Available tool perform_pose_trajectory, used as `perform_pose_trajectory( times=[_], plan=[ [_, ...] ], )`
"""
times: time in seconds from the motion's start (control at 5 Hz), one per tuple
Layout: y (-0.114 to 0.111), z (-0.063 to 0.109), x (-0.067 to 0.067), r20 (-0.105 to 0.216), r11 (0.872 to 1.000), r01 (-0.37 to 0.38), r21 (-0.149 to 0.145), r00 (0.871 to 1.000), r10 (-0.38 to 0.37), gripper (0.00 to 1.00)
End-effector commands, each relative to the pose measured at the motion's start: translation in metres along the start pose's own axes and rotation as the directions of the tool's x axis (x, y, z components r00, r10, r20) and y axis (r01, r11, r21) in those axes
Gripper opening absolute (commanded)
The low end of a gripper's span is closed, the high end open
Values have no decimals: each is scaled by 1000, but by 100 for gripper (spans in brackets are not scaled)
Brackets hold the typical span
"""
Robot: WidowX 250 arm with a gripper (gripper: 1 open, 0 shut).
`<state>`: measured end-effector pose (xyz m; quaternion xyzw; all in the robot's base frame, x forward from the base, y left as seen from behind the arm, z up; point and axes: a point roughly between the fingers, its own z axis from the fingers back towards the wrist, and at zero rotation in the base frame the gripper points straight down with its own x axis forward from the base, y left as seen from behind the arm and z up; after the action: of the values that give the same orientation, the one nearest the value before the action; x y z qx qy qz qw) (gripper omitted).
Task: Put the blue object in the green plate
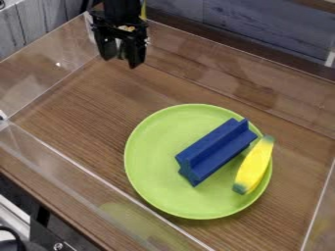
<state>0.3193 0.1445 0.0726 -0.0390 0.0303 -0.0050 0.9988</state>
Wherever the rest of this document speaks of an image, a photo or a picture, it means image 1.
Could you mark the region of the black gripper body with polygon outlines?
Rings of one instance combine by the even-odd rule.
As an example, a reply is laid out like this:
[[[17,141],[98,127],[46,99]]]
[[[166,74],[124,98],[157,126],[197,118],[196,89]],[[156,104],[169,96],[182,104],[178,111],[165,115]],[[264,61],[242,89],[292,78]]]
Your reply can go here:
[[[148,22],[140,18],[141,0],[101,0],[101,7],[92,7],[90,28],[98,29],[114,39],[124,34],[144,34],[148,36]]]

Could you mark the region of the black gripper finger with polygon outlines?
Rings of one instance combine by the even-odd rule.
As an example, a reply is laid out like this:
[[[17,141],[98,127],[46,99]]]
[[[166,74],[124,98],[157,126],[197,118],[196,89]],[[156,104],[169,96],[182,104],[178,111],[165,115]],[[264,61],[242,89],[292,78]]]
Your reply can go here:
[[[114,38],[97,29],[94,31],[94,39],[100,51],[100,56],[105,61],[108,61],[116,56],[117,52]]]
[[[128,62],[128,67],[134,69],[145,62],[146,38],[144,34],[124,34],[120,38],[118,55],[120,60]]]

